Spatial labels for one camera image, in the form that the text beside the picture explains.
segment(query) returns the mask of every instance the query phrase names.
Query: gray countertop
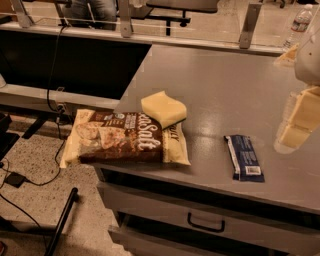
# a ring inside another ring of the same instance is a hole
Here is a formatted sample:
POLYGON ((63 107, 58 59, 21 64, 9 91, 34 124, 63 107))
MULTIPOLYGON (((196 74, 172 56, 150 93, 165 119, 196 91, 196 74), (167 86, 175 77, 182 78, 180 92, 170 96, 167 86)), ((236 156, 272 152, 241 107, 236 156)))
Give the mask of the gray countertop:
POLYGON ((113 169, 320 214, 320 132, 290 155, 274 148, 286 99, 305 88, 274 57, 153 45, 116 108, 140 111, 141 98, 165 90, 186 104, 191 166, 121 164, 113 169), (232 179, 224 135, 252 138, 265 183, 232 179))

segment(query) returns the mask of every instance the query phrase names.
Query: water bottle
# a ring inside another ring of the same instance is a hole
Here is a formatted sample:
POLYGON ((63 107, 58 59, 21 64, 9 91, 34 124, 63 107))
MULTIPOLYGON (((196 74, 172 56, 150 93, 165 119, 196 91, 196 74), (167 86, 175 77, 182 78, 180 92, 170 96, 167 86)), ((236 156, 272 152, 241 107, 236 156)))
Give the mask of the water bottle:
POLYGON ((312 4, 306 4, 298 12, 291 26, 291 33, 283 44, 283 50, 287 51, 291 46, 300 42, 303 32, 305 32, 312 19, 312 4))

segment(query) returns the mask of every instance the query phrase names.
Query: black cable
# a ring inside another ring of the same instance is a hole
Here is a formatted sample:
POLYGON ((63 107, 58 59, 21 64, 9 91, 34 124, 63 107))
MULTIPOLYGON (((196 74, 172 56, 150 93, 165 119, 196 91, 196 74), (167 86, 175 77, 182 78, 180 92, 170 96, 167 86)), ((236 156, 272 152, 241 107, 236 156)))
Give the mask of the black cable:
MULTIPOLYGON (((56 153, 56 155, 54 157, 54 160, 55 160, 55 162, 56 162, 56 164, 58 166, 59 166, 59 162, 57 161, 57 157, 58 157, 58 155, 59 155, 59 153, 60 153, 60 151, 61 151, 61 149, 62 149, 62 147, 63 147, 65 142, 66 142, 65 140, 62 142, 62 144, 60 145, 60 147, 59 147, 59 149, 58 149, 58 151, 57 151, 57 153, 56 153)), ((26 178, 26 182, 28 182, 28 183, 30 183, 32 185, 38 186, 38 187, 42 187, 44 185, 47 185, 47 184, 53 182, 60 175, 60 173, 61 173, 61 168, 59 167, 58 168, 58 173, 49 181, 46 181, 46 182, 43 182, 43 183, 35 183, 35 182, 29 180, 28 178, 26 178)))
MULTIPOLYGON (((14 206, 15 208, 17 208, 18 210, 20 210, 21 212, 23 212, 25 215, 27 215, 34 223, 36 223, 36 225, 39 227, 39 229, 43 229, 40 224, 29 214, 27 213, 25 210, 23 210, 22 208, 20 208, 18 205, 12 203, 9 199, 5 198, 1 193, 0 193, 0 197, 5 200, 7 203, 11 204, 12 206, 14 206)), ((46 242, 46 238, 44 235, 42 235, 43 238, 43 242, 44 242, 44 246, 45 249, 47 250, 47 242, 46 242)))
POLYGON ((60 39, 60 36, 62 34, 62 31, 67 28, 68 26, 62 26, 61 29, 60 29, 60 32, 57 36, 57 39, 56 39, 56 43, 55 43, 55 49, 54 49, 54 55, 53 55, 53 61, 52 61, 52 66, 51 66, 51 72, 50 72, 50 76, 49 76, 49 80, 48 80, 48 88, 47 88, 47 104, 48 104, 48 107, 54 111, 54 112, 57 112, 57 109, 54 109, 51 104, 50 104, 50 97, 49 97, 49 94, 50 94, 50 86, 51 86, 51 80, 52 80, 52 76, 53 76, 53 72, 54 72, 54 69, 55 69, 55 65, 56 65, 56 59, 57 59, 57 53, 58 53, 58 44, 59 44, 59 39, 60 39))
POLYGON ((4 179, 3 179, 2 183, 1 183, 0 189, 2 189, 2 187, 4 185, 4 181, 6 180, 6 178, 8 177, 8 173, 10 172, 9 171, 9 165, 10 165, 9 160, 7 158, 5 158, 5 157, 3 159, 5 159, 7 161, 8 167, 7 167, 7 169, 4 169, 3 166, 1 167, 1 169, 4 170, 6 172, 6 174, 5 174, 4 179))

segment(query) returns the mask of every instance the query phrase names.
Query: speckled floor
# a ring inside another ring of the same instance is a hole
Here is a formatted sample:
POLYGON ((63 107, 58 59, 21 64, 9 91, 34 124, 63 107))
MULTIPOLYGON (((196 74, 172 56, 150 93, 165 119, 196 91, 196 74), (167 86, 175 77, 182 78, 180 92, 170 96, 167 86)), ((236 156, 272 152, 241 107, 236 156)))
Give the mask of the speckled floor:
MULTIPOLYGON (((21 117, 13 117, 13 120, 10 131, 20 136, 33 121, 21 117)), ((70 128, 61 127, 61 135, 67 135, 70 128)), ((18 172, 35 183, 52 179, 58 172, 54 159, 61 143, 56 124, 45 123, 30 139, 20 138, 6 155, 10 163, 9 170, 18 172)), ((7 161, 3 160, 3 163, 7 169, 7 161)), ((5 171, 1 170, 0 184, 4 177, 5 171)), ((77 187, 79 201, 72 207, 54 255, 129 256, 129 252, 114 244, 109 237, 108 226, 112 223, 116 225, 116 221, 112 212, 104 207, 100 199, 96 189, 97 181, 94 169, 81 165, 61 170, 57 179, 45 186, 39 187, 25 182, 20 188, 15 188, 4 184, 0 192, 28 212, 40 225, 55 225, 71 189, 77 187)), ((2 217, 32 222, 3 199, 0 199, 0 205, 2 217)), ((0 240, 7 246, 6 256, 36 256, 44 255, 45 252, 42 236, 0 232, 0 240)))

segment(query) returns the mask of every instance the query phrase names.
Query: blue candy bar wrapper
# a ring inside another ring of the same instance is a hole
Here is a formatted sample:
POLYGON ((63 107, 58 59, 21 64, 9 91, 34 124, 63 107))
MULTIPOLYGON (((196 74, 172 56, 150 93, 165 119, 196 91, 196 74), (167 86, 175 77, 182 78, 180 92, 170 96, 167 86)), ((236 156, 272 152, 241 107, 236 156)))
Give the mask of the blue candy bar wrapper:
POLYGON ((254 152, 249 136, 225 136, 228 143, 230 156, 235 168, 234 180, 264 182, 258 159, 254 152))

